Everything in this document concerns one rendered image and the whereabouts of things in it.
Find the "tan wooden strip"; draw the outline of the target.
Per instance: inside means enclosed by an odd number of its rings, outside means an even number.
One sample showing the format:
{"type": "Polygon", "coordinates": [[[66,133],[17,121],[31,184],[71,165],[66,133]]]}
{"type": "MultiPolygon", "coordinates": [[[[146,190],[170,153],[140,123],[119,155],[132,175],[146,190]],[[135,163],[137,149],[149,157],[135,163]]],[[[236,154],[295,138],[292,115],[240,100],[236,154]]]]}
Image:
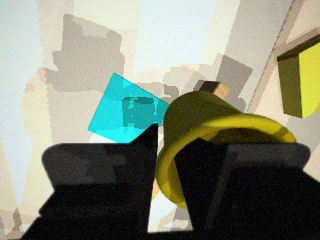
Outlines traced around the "tan wooden strip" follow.
{"type": "MultiPolygon", "coordinates": [[[[216,82],[216,81],[204,81],[201,88],[199,89],[199,91],[207,91],[207,92],[213,93],[216,96],[218,96],[219,98],[221,98],[222,100],[224,100],[224,98],[226,97],[226,95],[229,93],[230,90],[231,89],[229,87],[227,87],[226,85],[224,85],[222,82],[216,82]]],[[[164,149],[164,146],[161,149],[161,151],[159,152],[159,154],[157,155],[156,165],[157,165],[157,161],[158,161],[159,156],[162,153],[163,149],[164,149]]],[[[154,198],[159,193],[159,191],[160,191],[160,189],[159,189],[157,181],[156,181],[156,167],[155,167],[155,176],[154,176],[154,184],[153,184],[153,192],[152,192],[151,202],[154,200],[154,198]]]]}

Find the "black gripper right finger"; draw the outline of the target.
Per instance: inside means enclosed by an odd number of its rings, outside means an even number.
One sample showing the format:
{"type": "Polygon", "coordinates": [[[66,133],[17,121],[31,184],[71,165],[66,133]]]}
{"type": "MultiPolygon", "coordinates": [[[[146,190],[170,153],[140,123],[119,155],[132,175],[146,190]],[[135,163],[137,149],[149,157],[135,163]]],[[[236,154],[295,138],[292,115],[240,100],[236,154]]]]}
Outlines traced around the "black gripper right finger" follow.
{"type": "Polygon", "coordinates": [[[310,160],[311,149],[296,142],[223,142],[197,138],[174,161],[193,230],[212,230],[230,174],[235,167],[298,166],[310,160]]]}

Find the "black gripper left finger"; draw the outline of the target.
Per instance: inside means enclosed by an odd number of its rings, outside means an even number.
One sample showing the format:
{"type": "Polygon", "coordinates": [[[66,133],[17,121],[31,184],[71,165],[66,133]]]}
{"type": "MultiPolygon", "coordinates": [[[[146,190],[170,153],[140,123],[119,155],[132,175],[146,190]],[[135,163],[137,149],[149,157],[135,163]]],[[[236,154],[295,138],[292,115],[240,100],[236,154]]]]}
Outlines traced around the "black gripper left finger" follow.
{"type": "Polygon", "coordinates": [[[148,233],[158,151],[158,123],[129,143],[60,143],[41,162],[53,191],[60,184],[130,183],[140,233],[148,233]]]}

